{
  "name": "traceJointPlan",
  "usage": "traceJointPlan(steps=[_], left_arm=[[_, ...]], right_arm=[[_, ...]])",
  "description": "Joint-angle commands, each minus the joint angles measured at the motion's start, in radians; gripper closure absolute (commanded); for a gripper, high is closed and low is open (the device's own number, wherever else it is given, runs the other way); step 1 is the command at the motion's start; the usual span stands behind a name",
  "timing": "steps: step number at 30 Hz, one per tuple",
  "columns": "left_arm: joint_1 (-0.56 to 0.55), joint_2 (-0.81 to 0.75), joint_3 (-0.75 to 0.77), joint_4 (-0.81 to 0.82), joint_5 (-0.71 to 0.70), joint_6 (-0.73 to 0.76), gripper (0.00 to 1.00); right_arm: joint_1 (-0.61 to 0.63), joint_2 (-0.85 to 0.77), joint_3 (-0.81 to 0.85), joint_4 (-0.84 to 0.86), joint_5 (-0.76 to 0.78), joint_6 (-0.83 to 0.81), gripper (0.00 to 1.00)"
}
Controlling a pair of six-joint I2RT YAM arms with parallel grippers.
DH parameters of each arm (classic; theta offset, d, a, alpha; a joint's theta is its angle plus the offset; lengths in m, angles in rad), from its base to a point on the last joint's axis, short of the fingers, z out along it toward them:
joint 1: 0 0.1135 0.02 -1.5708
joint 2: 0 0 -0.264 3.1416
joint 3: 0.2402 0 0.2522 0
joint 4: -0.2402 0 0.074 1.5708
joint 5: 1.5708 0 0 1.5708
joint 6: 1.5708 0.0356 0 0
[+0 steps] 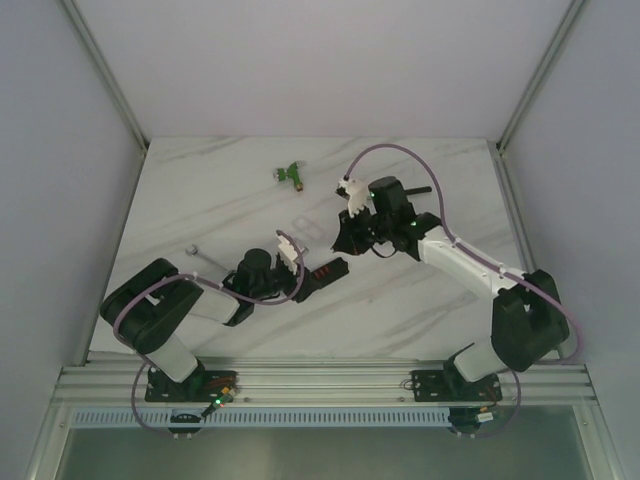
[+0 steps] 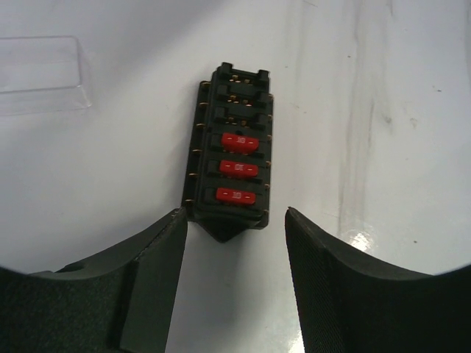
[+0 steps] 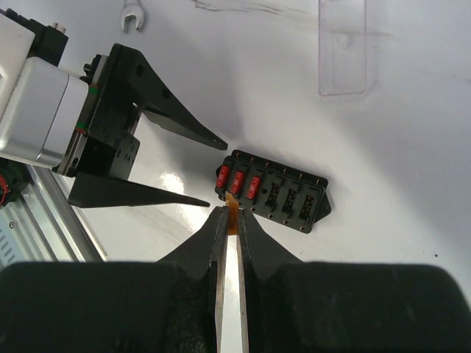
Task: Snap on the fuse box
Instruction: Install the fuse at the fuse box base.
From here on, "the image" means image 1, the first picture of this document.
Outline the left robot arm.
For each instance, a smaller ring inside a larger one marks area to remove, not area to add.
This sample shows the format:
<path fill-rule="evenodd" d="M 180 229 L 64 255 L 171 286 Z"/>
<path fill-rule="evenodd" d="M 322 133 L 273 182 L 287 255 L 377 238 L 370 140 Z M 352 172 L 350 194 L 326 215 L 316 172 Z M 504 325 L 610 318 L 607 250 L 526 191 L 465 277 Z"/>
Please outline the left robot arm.
<path fill-rule="evenodd" d="M 248 250 L 221 284 L 196 274 L 181 274 L 159 258 L 103 300 L 99 314 L 114 337 L 164 374 L 168 389 L 182 402 L 204 390 L 204 367 L 178 338 L 188 315 L 202 313 L 224 326 L 247 319 L 257 305 L 276 306 L 303 290 L 308 270 L 304 248 L 283 242 L 272 258 L 262 249 Z"/>

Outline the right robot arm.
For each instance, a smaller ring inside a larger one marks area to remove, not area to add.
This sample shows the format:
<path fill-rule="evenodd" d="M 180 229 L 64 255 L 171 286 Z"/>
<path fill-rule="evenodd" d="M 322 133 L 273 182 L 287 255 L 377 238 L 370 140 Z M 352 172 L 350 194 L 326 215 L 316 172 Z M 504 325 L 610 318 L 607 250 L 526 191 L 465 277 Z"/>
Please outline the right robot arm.
<path fill-rule="evenodd" d="M 451 397 L 468 397 L 479 381 L 503 370 L 524 372 L 568 339 L 569 323 L 559 309 L 555 282 L 545 271 L 507 269 L 483 256 L 448 232 L 438 216 L 416 212 L 395 177 L 370 184 L 342 179 L 336 192 L 347 207 L 339 214 L 334 251 L 358 256 L 389 243 L 490 303 L 488 339 L 444 362 L 443 387 Z"/>

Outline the black fuse box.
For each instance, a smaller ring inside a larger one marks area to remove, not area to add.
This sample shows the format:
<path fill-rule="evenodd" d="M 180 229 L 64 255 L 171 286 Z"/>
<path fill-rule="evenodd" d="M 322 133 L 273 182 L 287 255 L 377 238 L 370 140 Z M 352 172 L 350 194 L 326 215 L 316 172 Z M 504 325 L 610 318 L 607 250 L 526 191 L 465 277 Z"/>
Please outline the black fuse box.
<path fill-rule="evenodd" d="M 309 291 L 314 293 L 324 289 L 349 274 L 349 264 L 342 257 L 336 257 L 328 263 L 312 270 L 308 275 Z"/>

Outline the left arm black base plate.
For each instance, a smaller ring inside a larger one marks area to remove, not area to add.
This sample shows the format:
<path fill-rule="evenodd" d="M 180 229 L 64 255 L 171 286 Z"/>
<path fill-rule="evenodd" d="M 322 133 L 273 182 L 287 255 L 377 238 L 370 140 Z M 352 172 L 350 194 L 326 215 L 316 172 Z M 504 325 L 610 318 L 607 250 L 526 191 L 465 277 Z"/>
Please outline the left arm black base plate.
<path fill-rule="evenodd" d="M 145 401 L 149 403 L 205 403 L 215 402 L 230 392 L 237 383 L 233 370 L 205 370 L 197 368 L 183 382 L 171 380 L 160 370 L 147 374 Z"/>

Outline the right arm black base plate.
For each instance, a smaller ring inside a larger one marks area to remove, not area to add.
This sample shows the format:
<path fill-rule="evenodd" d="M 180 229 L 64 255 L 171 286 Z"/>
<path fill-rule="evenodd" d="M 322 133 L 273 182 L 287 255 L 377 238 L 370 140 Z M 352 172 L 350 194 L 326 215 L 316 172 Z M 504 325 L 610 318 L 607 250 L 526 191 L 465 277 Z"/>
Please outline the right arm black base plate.
<path fill-rule="evenodd" d="M 496 374 L 469 382 L 457 371 L 413 370 L 410 373 L 411 391 L 416 402 L 490 402 L 503 399 Z"/>

